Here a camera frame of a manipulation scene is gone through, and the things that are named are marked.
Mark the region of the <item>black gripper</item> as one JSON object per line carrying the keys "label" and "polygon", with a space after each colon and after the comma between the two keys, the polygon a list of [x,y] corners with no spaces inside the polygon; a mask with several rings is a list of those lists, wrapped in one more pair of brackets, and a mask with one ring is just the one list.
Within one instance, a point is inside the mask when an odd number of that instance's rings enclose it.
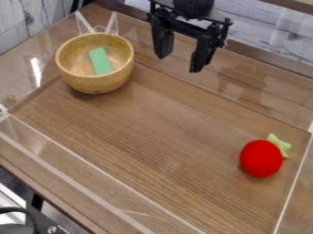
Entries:
{"label": "black gripper", "polygon": [[174,49],[174,32],[196,38],[190,73],[202,71],[208,64],[218,40],[226,38],[234,21],[215,8],[215,0],[148,0],[154,52],[164,59]]}

